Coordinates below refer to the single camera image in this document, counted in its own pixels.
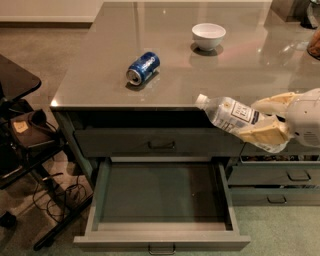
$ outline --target white bowl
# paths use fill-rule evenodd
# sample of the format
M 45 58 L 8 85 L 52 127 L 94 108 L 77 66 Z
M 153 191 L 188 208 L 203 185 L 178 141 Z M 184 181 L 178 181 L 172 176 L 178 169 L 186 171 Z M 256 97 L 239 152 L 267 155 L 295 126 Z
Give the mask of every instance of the white bowl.
M 226 34 L 226 30 L 212 23 L 201 23 L 192 28 L 193 40 L 203 51 L 212 51 Z

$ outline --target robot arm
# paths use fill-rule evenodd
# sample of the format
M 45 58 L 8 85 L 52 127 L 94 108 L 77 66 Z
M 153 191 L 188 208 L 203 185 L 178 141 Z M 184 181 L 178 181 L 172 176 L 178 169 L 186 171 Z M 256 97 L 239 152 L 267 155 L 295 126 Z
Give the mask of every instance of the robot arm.
M 251 107 L 271 116 L 239 129 L 238 136 L 243 141 L 283 144 L 296 138 L 304 146 L 320 147 L 320 88 L 304 94 L 275 95 L 259 100 Z

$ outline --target bottle cap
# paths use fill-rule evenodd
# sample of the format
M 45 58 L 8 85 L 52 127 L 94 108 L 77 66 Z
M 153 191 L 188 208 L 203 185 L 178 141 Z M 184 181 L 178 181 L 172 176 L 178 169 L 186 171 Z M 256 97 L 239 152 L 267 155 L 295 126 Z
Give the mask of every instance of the bottle cap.
M 207 103 L 208 97 L 203 95 L 203 94 L 199 94 L 195 105 L 200 108 L 200 109 L 204 109 L 205 104 Z

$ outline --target gray tabletop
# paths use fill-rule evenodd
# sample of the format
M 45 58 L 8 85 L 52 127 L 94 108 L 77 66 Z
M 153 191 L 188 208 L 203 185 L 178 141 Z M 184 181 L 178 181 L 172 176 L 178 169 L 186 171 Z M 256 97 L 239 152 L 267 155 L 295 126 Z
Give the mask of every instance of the gray tabletop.
M 192 40 L 203 22 L 227 31 L 209 53 Z M 183 108 L 200 93 L 251 104 L 303 92 L 319 87 L 320 62 L 305 50 L 312 34 L 254 3 L 104 3 L 51 106 Z M 159 73 L 134 90 L 126 71 L 146 51 L 159 56 Z

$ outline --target open drawer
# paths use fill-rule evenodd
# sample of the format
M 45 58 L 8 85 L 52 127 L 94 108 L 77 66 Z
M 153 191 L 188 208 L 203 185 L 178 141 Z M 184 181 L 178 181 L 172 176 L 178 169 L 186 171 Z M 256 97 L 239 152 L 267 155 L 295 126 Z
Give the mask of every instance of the open drawer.
M 241 250 L 223 167 L 212 163 L 100 165 L 84 236 L 90 251 Z

